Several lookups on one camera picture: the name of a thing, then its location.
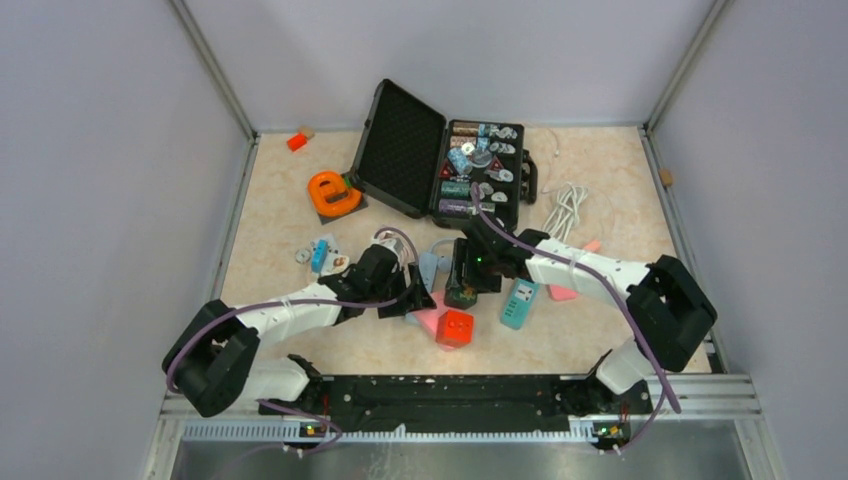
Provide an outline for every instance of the white wall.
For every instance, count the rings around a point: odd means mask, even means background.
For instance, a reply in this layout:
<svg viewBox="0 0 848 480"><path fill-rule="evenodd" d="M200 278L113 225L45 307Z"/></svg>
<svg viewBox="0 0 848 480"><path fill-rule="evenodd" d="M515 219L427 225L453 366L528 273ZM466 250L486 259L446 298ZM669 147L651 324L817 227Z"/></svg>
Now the white wall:
<svg viewBox="0 0 848 480"><path fill-rule="evenodd" d="M0 3L0 478L138 478L246 141L166 2Z"/></svg>
<svg viewBox="0 0 848 480"><path fill-rule="evenodd" d="M647 119L712 0L189 0L254 128L359 128L384 77L448 117Z"/></svg>
<svg viewBox="0 0 848 480"><path fill-rule="evenodd" d="M848 469L846 19L736 2L658 132L730 362L798 479Z"/></svg>

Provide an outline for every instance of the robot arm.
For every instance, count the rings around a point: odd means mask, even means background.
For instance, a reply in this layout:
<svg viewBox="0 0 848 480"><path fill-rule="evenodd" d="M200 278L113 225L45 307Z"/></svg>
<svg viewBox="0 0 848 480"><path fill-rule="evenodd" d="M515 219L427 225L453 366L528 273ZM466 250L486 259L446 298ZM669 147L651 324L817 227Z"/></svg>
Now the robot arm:
<svg viewBox="0 0 848 480"><path fill-rule="evenodd" d="M472 249L474 257L466 259L466 263L476 261L477 268L489 275L563 286L617 306L597 278L572 265L579 262L601 274L625 301L637 328L665 370L682 371L715 323L717 314L712 304L683 263L674 257L663 255L650 264L630 262L565 245L537 230L527 229L518 236L518 240L536 250L570 259L570 265L513 245L479 215L463 232L469 244L478 247ZM644 352L630 338L602 358L590 375L620 395L654 373Z"/></svg>
<svg viewBox="0 0 848 480"><path fill-rule="evenodd" d="M348 271L262 304L233 309L221 300L211 301L168 352L162 370L203 417L221 413L242 396L293 402L309 384L308 364L275 360L272 373L253 364L260 348L359 316L365 302L382 305L381 315L435 308L414 264L409 265L411 284L406 287L400 251L397 239L378 241Z"/></svg>
<svg viewBox="0 0 848 480"><path fill-rule="evenodd" d="M479 215L472 217L463 232L466 258L464 262L457 259L454 268L464 270L462 278L468 287L477 288L477 282L480 291L491 291L487 289L494 283L500 285L502 276L521 277L616 303L591 274L513 245ZM676 258L663 255L651 264L627 262L570 247L531 229L523 231L518 240L603 275L626 301L628 312L665 370L681 371L715 323L715 309ZM311 328L339 324L361 315L366 306L379 306L380 317L435 308L414 263L408 265L410 285L406 287L399 254L398 240L384 240L368 247L348 271L322 277L293 294L235 310L213 300L200 309L174 344L162 370L204 417L224 411L240 396L296 402L317 373L299 358L285 359L282 365L275 360L273 369L254 365L260 346ZM321 302L311 303L310 299ZM652 365L631 338L604 356L587 379L598 380L620 395L652 374Z"/></svg>

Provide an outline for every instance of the orange block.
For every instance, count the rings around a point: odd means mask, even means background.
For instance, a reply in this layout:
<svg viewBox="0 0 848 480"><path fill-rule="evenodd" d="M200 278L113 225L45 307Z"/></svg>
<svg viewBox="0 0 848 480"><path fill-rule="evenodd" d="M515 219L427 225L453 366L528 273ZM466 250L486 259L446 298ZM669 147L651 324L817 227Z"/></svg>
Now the orange block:
<svg viewBox="0 0 848 480"><path fill-rule="evenodd" d="M302 147L302 146L306 145L306 142L307 142L308 140L309 140L309 139L307 139L307 138L306 138L306 135L304 135L304 134L302 134L302 133L298 133L297 135L295 135L295 136L293 136L292 138L288 139L288 140L286 141L286 144L288 144L288 146L289 146L289 150L291 150L291 151L293 152L293 151L297 150L298 148L300 148L300 147Z"/></svg>
<svg viewBox="0 0 848 480"><path fill-rule="evenodd" d="M448 310L439 317L436 343L459 348L471 343L474 317L458 310Z"/></svg>

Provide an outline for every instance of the red cube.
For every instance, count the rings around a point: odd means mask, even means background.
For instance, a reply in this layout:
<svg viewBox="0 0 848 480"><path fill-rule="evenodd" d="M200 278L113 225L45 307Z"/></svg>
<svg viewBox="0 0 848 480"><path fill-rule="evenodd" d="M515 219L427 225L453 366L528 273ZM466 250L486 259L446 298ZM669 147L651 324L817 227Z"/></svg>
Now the red cube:
<svg viewBox="0 0 848 480"><path fill-rule="evenodd" d="M474 317L458 310L448 310L439 317L436 343L459 348L471 343Z"/></svg>

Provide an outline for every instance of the white cable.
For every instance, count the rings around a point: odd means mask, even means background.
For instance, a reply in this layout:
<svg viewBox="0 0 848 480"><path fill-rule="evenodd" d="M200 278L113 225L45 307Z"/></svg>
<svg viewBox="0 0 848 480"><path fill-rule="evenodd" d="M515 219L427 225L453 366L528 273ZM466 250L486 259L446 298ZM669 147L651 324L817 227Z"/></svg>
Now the white cable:
<svg viewBox="0 0 848 480"><path fill-rule="evenodd" d="M580 204L589 196L589 187L566 184L553 198L553 205L548 219L542 226L551 238L562 243L568 243L571 230L580 224Z"/></svg>

